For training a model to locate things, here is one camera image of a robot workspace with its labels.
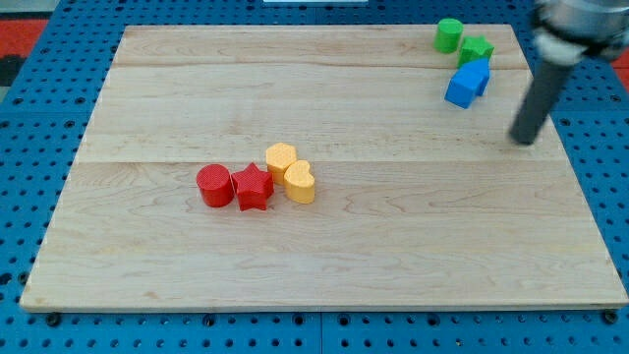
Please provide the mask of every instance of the yellow block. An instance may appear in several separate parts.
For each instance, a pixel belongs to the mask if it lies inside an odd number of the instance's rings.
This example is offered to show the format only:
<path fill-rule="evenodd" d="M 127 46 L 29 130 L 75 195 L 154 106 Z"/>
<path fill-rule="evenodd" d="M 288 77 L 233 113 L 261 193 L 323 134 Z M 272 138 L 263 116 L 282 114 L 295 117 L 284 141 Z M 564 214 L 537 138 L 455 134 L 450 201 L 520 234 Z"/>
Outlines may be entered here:
<path fill-rule="evenodd" d="M 297 150 L 291 145 L 277 143 L 266 150 L 266 169 L 273 175 L 273 182 L 278 185 L 284 184 L 286 169 L 295 161 Z"/>
<path fill-rule="evenodd" d="M 315 177 L 311 174 L 311 165 L 305 160 L 293 163 L 284 174 L 286 197 L 301 204 L 310 204 L 315 200 Z"/>

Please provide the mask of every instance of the wooden table surface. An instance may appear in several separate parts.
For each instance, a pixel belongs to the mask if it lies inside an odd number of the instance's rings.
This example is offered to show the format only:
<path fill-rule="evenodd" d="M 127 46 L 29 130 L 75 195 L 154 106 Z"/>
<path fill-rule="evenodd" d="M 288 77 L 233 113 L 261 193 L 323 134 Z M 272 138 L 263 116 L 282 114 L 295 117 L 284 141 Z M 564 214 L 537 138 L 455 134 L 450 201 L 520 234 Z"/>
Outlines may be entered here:
<path fill-rule="evenodd" d="M 615 308 L 628 302 L 554 128 L 506 131 L 531 74 L 509 26 L 486 95 L 443 100 L 434 26 L 128 27 L 22 305 L 34 312 Z M 316 199 L 205 206 L 195 176 L 277 142 Z"/>

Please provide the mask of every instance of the toy block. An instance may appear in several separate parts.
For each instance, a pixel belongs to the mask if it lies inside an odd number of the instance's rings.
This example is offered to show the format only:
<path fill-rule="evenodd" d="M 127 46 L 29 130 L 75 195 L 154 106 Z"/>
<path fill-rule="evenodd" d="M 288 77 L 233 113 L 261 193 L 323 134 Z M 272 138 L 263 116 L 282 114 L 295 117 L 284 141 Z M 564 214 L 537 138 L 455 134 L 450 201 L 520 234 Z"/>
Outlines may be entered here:
<path fill-rule="evenodd" d="M 284 143 L 277 143 L 266 150 L 266 169 L 273 175 L 273 182 L 284 184 L 284 174 L 288 166 L 297 161 L 295 147 Z"/>
<path fill-rule="evenodd" d="M 234 187 L 229 170 L 223 165 L 210 164 L 197 174 L 197 186 L 203 201 L 210 207 L 225 207 L 234 199 Z"/>
<path fill-rule="evenodd" d="M 476 95 L 483 95 L 485 93 L 485 89 L 487 84 L 489 83 L 489 78 L 491 77 L 491 73 L 489 72 L 489 59 L 481 58 L 468 63 L 463 64 L 459 71 L 470 71 L 476 74 L 479 74 L 483 77 L 483 81 L 479 86 L 479 90 L 476 92 Z"/>
<path fill-rule="evenodd" d="M 288 167 L 284 174 L 286 197 L 290 200 L 310 204 L 315 200 L 315 177 L 311 174 L 311 165 L 305 160 L 298 160 Z"/>
<path fill-rule="evenodd" d="M 459 47 L 463 24 L 456 19 L 441 19 L 436 26 L 434 49 L 441 53 L 452 53 Z"/>
<path fill-rule="evenodd" d="M 466 36 L 463 38 L 463 43 L 461 44 L 457 68 L 473 60 L 481 58 L 489 59 L 492 53 L 493 45 L 485 39 L 484 35 Z"/>
<path fill-rule="evenodd" d="M 483 76 L 472 72 L 459 70 L 454 74 L 445 93 L 445 100 L 461 108 L 468 108 L 483 83 Z"/>
<path fill-rule="evenodd" d="M 250 208 L 266 210 L 266 200 L 273 194 L 273 177 L 260 171 L 252 162 L 243 171 L 232 174 L 240 210 Z"/>

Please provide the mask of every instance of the green block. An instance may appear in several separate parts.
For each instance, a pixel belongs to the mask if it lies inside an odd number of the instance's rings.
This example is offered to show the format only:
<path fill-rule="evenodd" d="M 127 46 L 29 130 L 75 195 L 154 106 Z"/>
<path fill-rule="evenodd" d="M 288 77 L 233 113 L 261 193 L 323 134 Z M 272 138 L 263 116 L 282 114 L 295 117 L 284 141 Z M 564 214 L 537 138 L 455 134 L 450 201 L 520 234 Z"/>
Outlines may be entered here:
<path fill-rule="evenodd" d="M 489 59 L 491 53 L 493 53 L 493 45 L 485 39 L 484 35 L 466 36 L 463 38 L 463 44 L 461 44 L 458 67 L 481 58 Z"/>
<path fill-rule="evenodd" d="M 459 47 L 463 24 L 456 19 L 442 19 L 436 26 L 434 49 L 441 53 L 452 53 Z"/>

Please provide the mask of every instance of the red cylinder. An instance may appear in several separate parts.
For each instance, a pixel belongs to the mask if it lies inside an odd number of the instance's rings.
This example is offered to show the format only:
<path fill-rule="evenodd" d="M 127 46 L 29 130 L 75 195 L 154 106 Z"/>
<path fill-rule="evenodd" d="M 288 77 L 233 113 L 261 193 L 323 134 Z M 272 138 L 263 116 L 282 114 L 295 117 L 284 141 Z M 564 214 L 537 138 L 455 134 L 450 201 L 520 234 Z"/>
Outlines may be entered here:
<path fill-rule="evenodd" d="M 210 207 L 225 207 L 234 199 L 234 187 L 229 170 L 223 165 L 210 164 L 197 174 L 197 185 L 203 201 Z"/>

